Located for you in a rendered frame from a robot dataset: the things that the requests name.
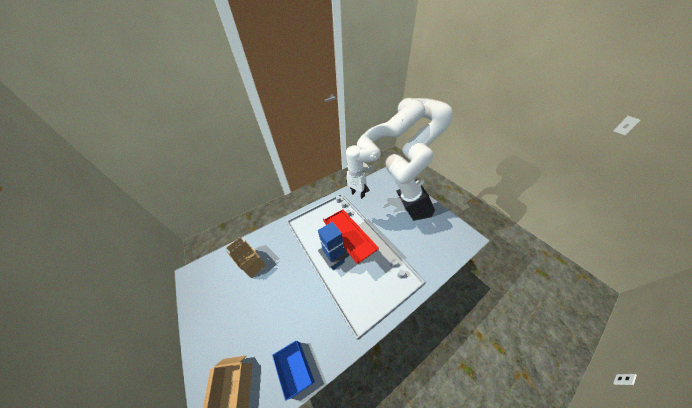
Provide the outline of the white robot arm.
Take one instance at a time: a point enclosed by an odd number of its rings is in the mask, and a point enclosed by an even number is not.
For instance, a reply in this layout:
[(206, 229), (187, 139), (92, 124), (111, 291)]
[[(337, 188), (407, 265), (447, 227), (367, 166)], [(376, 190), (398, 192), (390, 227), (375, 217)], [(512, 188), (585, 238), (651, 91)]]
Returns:
[(407, 202), (417, 200), (422, 194), (421, 185), (424, 181), (415, 182), (414, 178), (433, 159), (433, 152), (427, 146), (440, 136), (452, 121), (452, 108), (444, 102), (417, 98), (402, 100), (398, 105), (398, 113), (391, 120), (372, 127), (360, 137), (357, 146), (351, 146), (346, 150), (349, 174), (357, 177), (364, 171), (371, 172), (372, 165), (364, 162), (376, 161), (381, 155), (380, 149), (373, 142), (384, 136), (400, 137), (422, 117), (431, 122), (423, 126), (403, 147), (403, 153), (412, 161), (408, 163), (397, 154), (390, 155), (386, 160), (386, 168), (401, 190), (402, 199)]

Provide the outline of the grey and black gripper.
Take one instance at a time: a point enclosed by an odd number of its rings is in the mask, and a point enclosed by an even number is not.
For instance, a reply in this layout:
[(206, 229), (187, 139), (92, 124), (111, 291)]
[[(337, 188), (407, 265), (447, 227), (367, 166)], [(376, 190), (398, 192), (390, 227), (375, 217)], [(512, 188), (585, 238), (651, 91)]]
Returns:
[[(347, 171), (347, 180), (346, 180), (347, 185), (350, 187), (352, 195), (357, 191), (361, 192), (361, 199), (365, 197), (365, 193), (369, 192), (370, 189), (367, 187), (367, 181), (366, 181), (366, 176), (365, 173), (363, 172), (362, 175), (354, 177), (349, 174)], [(366, 190), (365, 190), (366, 189)]]

